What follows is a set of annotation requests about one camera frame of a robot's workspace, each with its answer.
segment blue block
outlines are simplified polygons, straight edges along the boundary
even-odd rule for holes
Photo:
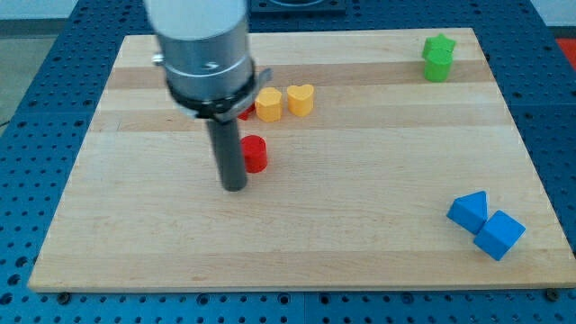
[[[480,230],[474,239],[474,244],[496,261],[500,261],[525,231],[524,225],[508,216],[504,211],[496,211]]]
[[[486,192],[480,191],[455,199],[446,216],[472,234],[478,234],[488,219]]]

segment green block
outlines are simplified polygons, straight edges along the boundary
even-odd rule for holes
[[[426,38],[424,43],[424,50],[422,50],[422,58],[426,59],[426,56],[431,50],[446,50],[452,53],[454,47],[456,46],[456,40],[450,40],[444,34],[440,33],[436,37]]]
[[[426,57],[424,78],[431,82],[443,82],[450,74],[452,53],[444,49],[432,49]]]

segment wood grain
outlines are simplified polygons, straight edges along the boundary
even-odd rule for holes
[[[448,82],[424,39],[458,40]],[[220,187],[203,121],[183,116],[125,39],[29,286],[38,292],[569,287],[576,263],[470,29],[254,34],[273,85],[313,83],[306,118],[253,117],[269,167]],[[446,217],[480,189],[526,235],[500,262]]]

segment yellow heart-shaped block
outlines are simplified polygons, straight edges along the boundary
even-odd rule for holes
[[[290,85],[288,93],[288,110],[299,117],[307,116],[314,109],[313,85]]]
[[[282,93],[273,87],[260,90],[254,101],[256,115],[264,122],[275,122],[282,118]]]

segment blue pegboard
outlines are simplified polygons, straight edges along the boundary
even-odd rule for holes
[[[349,0],[251,17],[252,32],[473,27],[576,248],[576,76],[527,0]],[[576,322],[576,291],[36,294],[26,288],[140,0],[80,0],[0,139],[0,323]]]

